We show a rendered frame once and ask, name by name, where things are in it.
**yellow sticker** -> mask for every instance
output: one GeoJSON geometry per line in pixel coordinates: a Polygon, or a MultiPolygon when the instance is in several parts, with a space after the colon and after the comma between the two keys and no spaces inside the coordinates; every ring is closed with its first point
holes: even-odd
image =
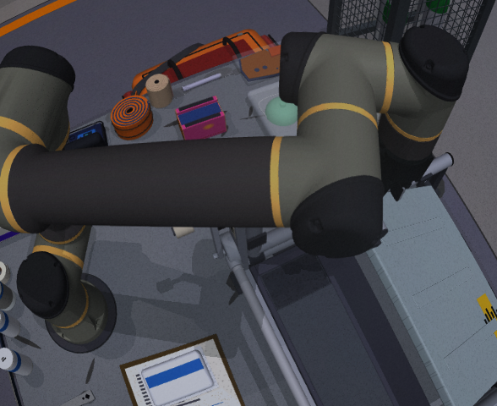
{"type": "Polygon", "coordinates": [[[484,294],[478,298],[479,307],[482,308],[482,312],[485,315],[485,324],[489,324],[495,317],[497,320],[497,310],[493,308],[487,294],[484,294]]]}

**circular mounting base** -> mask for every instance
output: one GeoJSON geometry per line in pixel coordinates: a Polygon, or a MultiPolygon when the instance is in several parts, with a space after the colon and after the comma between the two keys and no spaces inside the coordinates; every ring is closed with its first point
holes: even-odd
{"type": "Polygon", "coordinates": [[[83,273],[81,279],[92,283],[100,292],[104,295],[104,300],[106,301],[107,308],[107,321],[104,331],[95,340],[87,344],[74,344],[63,340],[54,330],[51,323],[44,321],[46,323],[47,332],[49,332],[50,337],[55,343],[62,349],[66,349],[71,353],[83,354],[89,353],[98,349],[104,344],[107,339],[112,335],[113,329],[115,328],[115,322],[117,321],[117,306],[115,304],[115,299],[113,298],[112,291],[110,288],[98,277],[90,275],[89,273],[83,273]]]}

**magenta box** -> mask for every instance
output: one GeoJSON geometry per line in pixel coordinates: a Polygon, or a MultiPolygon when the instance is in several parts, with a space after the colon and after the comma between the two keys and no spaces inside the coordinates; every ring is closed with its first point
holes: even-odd
{"type": "Polygon", "coordinates": [[[226,132],[226,116],[216,96],[177,108],[175,113],[185,140],[201,140],[226,132]]]}

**light blue panel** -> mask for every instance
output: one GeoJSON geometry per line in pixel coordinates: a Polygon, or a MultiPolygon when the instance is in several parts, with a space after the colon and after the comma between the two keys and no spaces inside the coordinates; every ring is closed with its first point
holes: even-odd
{"type": "Polygon", "coordinates": [[[445,406],[473,406],[497,381],[497,299],[430,187],[384,197],[389,232],[368,252],[445,406]]]}

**beige object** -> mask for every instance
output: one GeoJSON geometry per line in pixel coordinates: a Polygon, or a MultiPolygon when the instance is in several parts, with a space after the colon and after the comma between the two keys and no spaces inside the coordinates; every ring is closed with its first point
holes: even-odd
{"type": "Polygon", "coordinates": [[[0,281],[7,284],[10,280],[10,268],[0,261],[0,281]]]}
{"type": "Polygon", "coordinates": [[[180,239],[187,234],[194,232],[194,227],[172,227],[173,233],[175,236],[180,239]]]}
{"type": "Polygon", "coordinates": [[[164,74],[153,74],[145,82],[149,102],[154,108],[163,108],[172,102],[172,84],[164,74]]]}

